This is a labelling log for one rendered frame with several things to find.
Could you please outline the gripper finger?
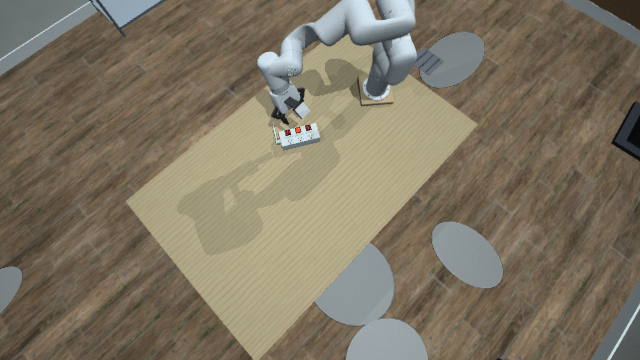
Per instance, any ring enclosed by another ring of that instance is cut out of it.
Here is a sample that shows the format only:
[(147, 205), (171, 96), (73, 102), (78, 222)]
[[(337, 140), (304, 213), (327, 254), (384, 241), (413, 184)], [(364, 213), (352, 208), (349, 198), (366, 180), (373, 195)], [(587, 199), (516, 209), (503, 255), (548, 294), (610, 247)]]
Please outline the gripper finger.
[(302, 88), (297, 88), (297, 91), (300, 93), (300, 98), (301, 98), (299, 102), (302, 101), (304, 103), (303, 99), (304, 99), (304, 96), (305, 96), (305, 94), (304, 94), (305, 93), (305, 89), (303, 87)]
[[(271, 116), (273, 118), (275, 118), (275, 119), (281, 119), (284, 124), (286, 123), (287, 125), (289, 125), (289, 122), (288, 122), (287, 118), (285, 117), (285, 114), (282, 114), (280, 111), (278, 112), (278, 110), (279, 110), (278, 107), (275, 106)], [(278, 112), (278, 115), (276, 115), (277, 112)]]

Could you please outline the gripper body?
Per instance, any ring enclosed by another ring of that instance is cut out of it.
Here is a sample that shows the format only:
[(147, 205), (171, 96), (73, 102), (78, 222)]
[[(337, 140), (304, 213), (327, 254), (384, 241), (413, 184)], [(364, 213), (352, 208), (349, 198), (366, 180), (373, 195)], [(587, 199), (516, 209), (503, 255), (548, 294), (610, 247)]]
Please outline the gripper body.
[(288, 88), (288, 90), (286, 90), (284, 93), (281, 93), (281, 94), (274, 94), (270, 91), (270, 97), (274, 107), (277, 106), (279, 111), (282, 114), (287, 113), (292, 108), (286, 103), (284, 103), (286, 99), (288, 99), (289, 97), (292, 97), (298, 102), (301, 99), (296, 87), (293, 85), (291, 81), (290, 81), (290, 87)]

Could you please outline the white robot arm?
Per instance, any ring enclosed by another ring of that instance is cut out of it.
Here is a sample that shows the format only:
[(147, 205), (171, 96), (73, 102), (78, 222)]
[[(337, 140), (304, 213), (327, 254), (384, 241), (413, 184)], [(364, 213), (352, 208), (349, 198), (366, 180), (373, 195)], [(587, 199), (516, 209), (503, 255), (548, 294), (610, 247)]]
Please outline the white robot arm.
[(302, 73), (303, 50), (311, 43), (321, 41), (333, 46), (349, 34), (358, 46), (377, 43), (362, 90), (373, 101), (387, 97), (390, 90), (387, 84), (404, 81), (417, 58), (410, 37), (415, 26), (415, 5), (414, 0), (408, 0), (411, 8), (407, 0), (375, 1), (382, 20), (375, 19), (367, 0), (341, 0), (316, 22), (301, 25), (290, 33), (282, 42), (280, 57), (274, 52), (263, 53), (257, 65), (265, 81), (268, 79), (271, 92), (284, 93), (290, 87), (289, 77)]

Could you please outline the white power strip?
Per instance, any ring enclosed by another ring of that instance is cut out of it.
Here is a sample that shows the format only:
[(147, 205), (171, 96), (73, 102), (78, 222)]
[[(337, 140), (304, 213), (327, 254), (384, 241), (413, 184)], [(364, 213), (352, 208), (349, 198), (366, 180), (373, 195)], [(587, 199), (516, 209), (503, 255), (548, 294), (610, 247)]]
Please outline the white power strip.
[(283, 150), (320, 142), (316, 123), (280, 131), (279, 135), (281, 140), (277, 140), (276, 135), (276, 144), (282, 143)]

